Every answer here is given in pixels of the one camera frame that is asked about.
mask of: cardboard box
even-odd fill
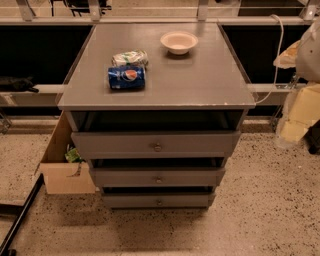
[[[288,120],[281,129],[280,136],[288,142],[300,141],[309,128],[320,120],[320,84],[309,84],[298,92]]]
[[[66,115],[62,113],[39,166],[48,194],[91,194],[96,191],[89,166],[68,163],[65,159],[67,146],[72,144],[71,132]]]

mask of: gray drawer cabinet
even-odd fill
[[[96,25],[58,103],[107,207],[209,207],[255,106],[218,26],[179,24],[199,44],[174,56],[159,39],[176,26]],[[106,68],[133,45],[149,54],[145,88],[112,91]]]

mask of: blue package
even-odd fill
[[[108,68],[111,89],[133,89],[145,86],[145,71],[142,67],[121,66]]]

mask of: speckled floor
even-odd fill
[[[99,194],[42,187],[12,248],[24,256],[319,256],[320,156],[304,142],[277,148],[265,125],[243,131],[208,210],[109,210]],[[48,138],[0,137],[1,199],[23,200]]]

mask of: drawer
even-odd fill
[[[239,137],[239,131],[72,133],[84,159],[225,157],[232,154]]]
[[[93,170],[90,172],[97,187],[127,186],[219,186],[225,171],[202,170]]]
[[[97,187],[212,186],[220,184],[222,159],[105,159],[91,169]]]
[[[169,207],[209,207],[212,205],[215,194],[210,191],[182,191],[177,192],[172,188],[164,192],[147,191],[141,188],[137,191],[132,189],[123,189],[122,191],[108,192],[104,190],[102,194],[103,201],[109,208],[169,208]]]

